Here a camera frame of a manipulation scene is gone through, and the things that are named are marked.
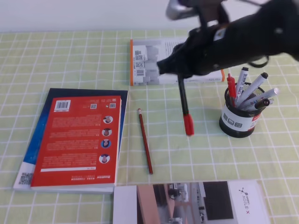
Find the red label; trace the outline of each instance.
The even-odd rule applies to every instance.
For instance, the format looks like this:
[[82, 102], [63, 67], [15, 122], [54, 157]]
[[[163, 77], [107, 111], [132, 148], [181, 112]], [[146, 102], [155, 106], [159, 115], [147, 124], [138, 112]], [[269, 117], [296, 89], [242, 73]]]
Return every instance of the red label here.
[[255, 117], [252, 118], [252, 121], [257, 120], [260, 116], [261, 116], [261, 114], [256, 115]]
[[53, 99], [32, 187], [115, 182], [120, 96]]

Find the book cover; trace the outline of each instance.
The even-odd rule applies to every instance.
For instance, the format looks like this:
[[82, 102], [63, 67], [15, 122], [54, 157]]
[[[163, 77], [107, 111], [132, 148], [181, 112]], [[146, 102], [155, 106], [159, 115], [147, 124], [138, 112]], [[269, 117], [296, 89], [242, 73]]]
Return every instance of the book cover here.
[[[120, 96], [121, 97], [121, 123], [120, 123], [120, 143], [125, 119], [125, 112], [127, 107], [128, 91], [119, 90], [88, 90], [88, 89], [62, 89], [62, 88], [50, 88], [47, 98], [45, 100], [43, 109], [41, 111], [36, 128], [33, 132], [31, 140], [28, 145], [28, 149], [25, 153], [23, 162], [20, 166], [18, 175], [14, 182], [13, 189], [21, 191], [30, 191], [33, 172], [36, 165], [37, 156], [39, 153], [40, 145], [43, 139], [43, 132], [50, 112], [50, 107], [53, 98], [58, 97], [80, 97], [80, 96]], [[81, 189], [71, 189], [72, 192], [82, 192]], [[100, 193], [113, 193], [113, 188], [94, 188], [88, 189], [89, 192]]]
[[[183, 43], [185, 38], [160, 38], [134, 40], [130, 42], [130, 85], [175, 84], [178, 77], [173, 74], [159, 74], [157, 61], [167, 58], [173, 48]], [[223, 70], [211, 72], [205, 76], [192, 76], [185, 83], [224, 82]]]
[[114, 186], [120, 96], [54, 98], [32, 188]]
[[181, 182], [114, 189], [113, 223], [270, 224], [255, 180]]

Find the pen holder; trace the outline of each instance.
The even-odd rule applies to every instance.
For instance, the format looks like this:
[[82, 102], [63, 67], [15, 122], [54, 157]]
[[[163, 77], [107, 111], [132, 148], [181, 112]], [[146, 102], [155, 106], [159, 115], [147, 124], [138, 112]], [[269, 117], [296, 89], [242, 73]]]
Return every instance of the pen holder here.
[[[245, 83], [243, 86], [243, 91], [251, 83]], [[260, 95], [264, 90], [258, 87], [250, 95], [250, 98]], [[263, 109], [256, 111], [242, 111], [237, 109], [230, 103], [229, 91], [228, 88], [224, 93], [225, 104], [221, 111], [221, 117], [219, 119], [219, 126], [221, 130], [227, 135], [235, 138], [245, 138], [250, 136], [257, 124], [257, 121], [262, 113]]]

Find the grid pattern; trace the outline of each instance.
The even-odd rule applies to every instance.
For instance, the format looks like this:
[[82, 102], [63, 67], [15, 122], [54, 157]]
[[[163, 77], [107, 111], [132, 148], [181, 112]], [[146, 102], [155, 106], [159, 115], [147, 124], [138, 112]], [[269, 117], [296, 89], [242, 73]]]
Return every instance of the grid pattern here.
[[[299, 224], [299, 64], [272, 57], [249, 68], [269, 74], [280, 95], [254, 133], [225, 135], [218, 121], [226, 83], [188, 84], [195, 123], [187, 138], [178, 87], [129, 86], [130, 38], [186, 36], [188, 30], [0, 34], [0, 224], [112, 223], [113, 197], [11, 190], [50, 87], [129, 90], [118, 184], [257, 179], [274, 224]], [[237, 78], [241, 66], [226, 70]], [[137, 109], [143, 110], [154, 174], [148, 175]]]

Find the circular icon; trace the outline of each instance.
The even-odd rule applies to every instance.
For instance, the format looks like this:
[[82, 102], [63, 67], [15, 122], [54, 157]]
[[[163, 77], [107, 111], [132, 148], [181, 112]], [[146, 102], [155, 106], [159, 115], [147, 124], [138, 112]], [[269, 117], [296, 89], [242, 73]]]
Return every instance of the circular icon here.
[[112, 130], [110, 128], [105, 128], [103, 131], [102, 131], [102, 134], [104, 136], [109, 136], [112, 134]]
[[110, 123], [112, 123], [112, 121], [113, 121], [113, 117], [111, 117], [111, 116], [106, 116], [106, 117], [104, 117], [104, 123], [105, 124], [110, 124]]
[[100, 163], [108, 163], [110, 160], [110, 156], [108, 154], [103, 154], [99, 157]]
[[109, 139], [104, 139], [101, 142], [101, 146], [102, 148], [109, 148], [111, 146], [111, 141]]

